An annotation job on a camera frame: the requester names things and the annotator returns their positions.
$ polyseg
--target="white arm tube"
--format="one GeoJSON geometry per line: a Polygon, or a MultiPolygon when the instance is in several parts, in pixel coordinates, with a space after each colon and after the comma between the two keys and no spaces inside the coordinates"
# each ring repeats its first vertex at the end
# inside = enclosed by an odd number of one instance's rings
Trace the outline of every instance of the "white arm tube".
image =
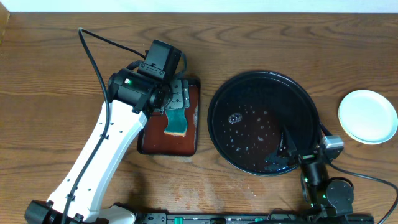
{"type": "MultiPolygon", "coordinates": [[[[132,106],[113,100],[111,106],[111,125],[109,125],[108,139],[104,139],[93,160],[78,184],[75,199],[71,202],[68,216],[73,218],[76,213],[83,215],[84,222],[94,222],[101,209],[102,200],[109,181],[118,167],[126,149],[138,135],[147,122],[143,112],[135,114],[132,106]]],[[[53,202],[53,209],[63,213],[67,202],[67,195],[76,181],[78,174],[93,152],[100,134],[102,134],[106,120],[106,107],[102,105],[101,114],[93,133],[81,151],[69,174],[50,195],[47,201],[53,202]]]]}

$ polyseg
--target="wood grain surface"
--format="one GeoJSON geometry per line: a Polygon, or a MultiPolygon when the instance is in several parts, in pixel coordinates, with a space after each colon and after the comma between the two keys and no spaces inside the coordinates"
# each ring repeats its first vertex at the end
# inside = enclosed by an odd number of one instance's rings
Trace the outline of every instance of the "wood grain surface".
{"type": "MultiPolygon", "coordinates": [[[[398,136],[376,146],[352,140],[337,109],[347,93],[368,89],[398,108],[398,15],[393,14],[12,14],[0,46],[0,222],[24,223],[31,200],[46,200],[61,183],[100,113],[100,85],[77,28],[147,50],[154,39],[185,52],[188,74],[201,80],[197,153],[143,156],[131,144],[102,206],[141,210],[268,213],[306,209],[300,171],[257,177],[223,159],[206,117],[215,91],[248,70],[274,70],[299,82],[321,120],[346,147],[344,169],[398,184],[398,136]]],[[[87,37],[108,80],[138,57],[87,37]]],[[[329,169],[355,185],[354,210],[378,221],[393,203],[383,184],[329,169]]],[[[398,223],[394,212],[387,223],[398,223]]]]}

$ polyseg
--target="white wall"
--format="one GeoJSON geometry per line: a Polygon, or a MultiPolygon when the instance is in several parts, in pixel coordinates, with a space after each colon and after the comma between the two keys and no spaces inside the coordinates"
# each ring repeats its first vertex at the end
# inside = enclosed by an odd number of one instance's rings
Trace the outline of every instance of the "white wall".
{"type": "Polygon", "coordinates": [[[0,0],[10,12],[398,12],[398,0],[0,0]]]}

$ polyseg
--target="wooden tabletop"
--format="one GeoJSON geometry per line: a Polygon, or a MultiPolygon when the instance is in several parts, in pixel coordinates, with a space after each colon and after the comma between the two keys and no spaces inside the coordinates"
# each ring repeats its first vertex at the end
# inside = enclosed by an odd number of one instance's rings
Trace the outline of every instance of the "wooden tabletop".
{"type": "MultiPolygon", "coordinates": [[[[321,120],[345,141],[335,165],[398,184],[398,136],[370,146],[341,128],[347,93],[368,89],[398,108],[398,15],[393,14],[11,14],[0,45],[0,219],[24,223],[31,200],[47,200],[66,176],[98,119],[103,96],[77,28],[147,50],[154,39],[185,52],[201,80],[197,152],[143,156],[134,141],[106,191],[103,207],[124,202],[148,211],[268,213],[309,208],[300,171],[258,177],[215,149],[206,123],[215,91],[248,70],[274,70],[299,82],[321,120]]],[[[87,37],[107,81],[139,58],[87,37]]],[[[378,221],[392,188],[328,169],[355,185],[354,210],[378,221]]],[[[388,223],[398,223],[398,211],[388,223]]]]}

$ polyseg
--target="green sponge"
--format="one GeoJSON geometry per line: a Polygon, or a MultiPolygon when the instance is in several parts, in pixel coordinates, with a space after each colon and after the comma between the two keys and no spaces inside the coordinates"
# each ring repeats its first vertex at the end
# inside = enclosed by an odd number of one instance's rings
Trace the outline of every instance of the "green sponge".
{"type": "Polygon", "coordinates": [[[166,110],[166,116],[169,123],[164,133],[184,137],[188,128],[185,109],[166,110]]]}

